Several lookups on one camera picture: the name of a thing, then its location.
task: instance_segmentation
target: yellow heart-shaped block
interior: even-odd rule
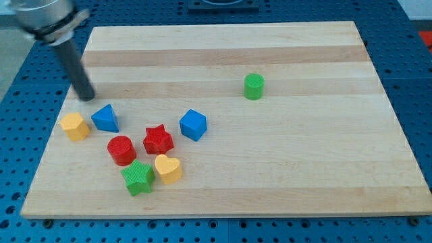
[[[167,155],[157,155],[155,167],[165,185],[178,181],[183,174],[180,160],[177,158],[168,158]]]

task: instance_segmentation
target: toy block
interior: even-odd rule
[[[141,192],[151,193],[151,184],[155,180],[155,172],[151,165],[142,164],[135,159],[129,167],[122,169],[121,174],[132,196]]]
[[[262,97],[264,90],[264,78],[259,74],[249,74],[244,79],[244,96],[250,100]]]
[[[156,128],[146,128],[146,137],[142,141],[146,152],[150,155],[165,154],[174,148],[171,134],[165,131],[163,124]]]
[[[111,105],[106,105],[104,108],[93,114],[92,120],[98,130],[119,132],[117,116],[115,116]]]
[[[165,185],[172,184],[182,177],[182,165],[177,158],[168,158],[166,155],[157,155],[155,168]]]
[[[78,112],[65,115],[60,121],[60,126],[72,141],[83,140],[90,133],[90,128]]]
[[[116,136],[111,139],[107,149],[114,162],[120,166],[129,165],[136,158],[132,141],[127,136]]]
[[[196,142],[207,131],[207,119],[205,115],[190,109],[180,119],[180,130],[183,135]]]

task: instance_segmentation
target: blue triangular prism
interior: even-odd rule
[[[117,117],[113,107],[108,104],[92,115],[92,120],[98,130],[108,132],[119,132]]]

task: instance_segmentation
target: green cylinder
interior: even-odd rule
[[[244,79],[244,96],[250,100],[262,97],[264,90],[264,78],[259,74],[249,74]]]

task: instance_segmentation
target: blue block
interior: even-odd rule
[[[119,132],[117,117],[115,116],[111,105],[106,105],[104,108],[93,114],[92,120],[98,130]]]
[[[180,119],[180,130],[183,135],[193,141],[198,141],[205,131],[207,131],[207,119],[205,115],[190,109]]]

